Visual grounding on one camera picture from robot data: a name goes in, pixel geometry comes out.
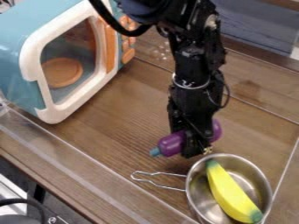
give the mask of metal pot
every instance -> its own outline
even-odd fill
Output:
[[[256,203],[256,206],[259,207],[266,218],[272,207],[274,196],[271,186],[268,184],[264,173],[243,157],[231,154],[211,154],[199,160],[199,162],[192,166],[187,176],[164,172],[148,173],[136,171],[131,177],[133,180],[151,183],[157,187],[185,192],[191,213],[200,223],[236,224],[240,222],[232,220],[226,215],[211,194],[210,183],[205,174],[205,161],[210,159],[215,159],[227,170],[246,191],[248,197]],[[136,178],[136,174],[183,177],[185,178],[185,189],[157,185],[152,180]]]

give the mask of stainless steel bowl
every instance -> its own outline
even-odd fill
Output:
[[[212,197],[205,174],[205,161],[210,159],[215,159],[228,171],[266,217],[272,206],[272,190],[266,175],[243,157],[230,154],[212,154],[192,166],[185,179],[185,194],[191,212],[197,220],[204,224],[240,223],[224,214]]]

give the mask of wire handle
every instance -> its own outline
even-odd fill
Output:
[[[167,190],[173,190],[173,191],[179,191],[179,192],[185,192],[184,189],[180,189],[180,188],[175,188],[175,187],[171,187],[171,186],[167,186],[167,185],[159,185],[156,184],[152,180],[149,179],[144,179],[144,178],[136,178],[136,174],[139,175],[144,175],[144,176],[149,176],[149,177],[153,177],[153,176],[159,176],[159,175],[164,175],[164,176],[172,176],[172,177],[179,177],[179,178],[185,178],[187,176],[185,175],[181,175],[181,174],[175,174],[175,173],[168,173],[168,172],[145,172],[145,171],[135,171],[132,174],[131,174],[131,179],[137,181],[137,182],[144,182],[144,183],[149,183],[151,185],[156,186],[156,187],[160,187],[163,189],[167,189]]]

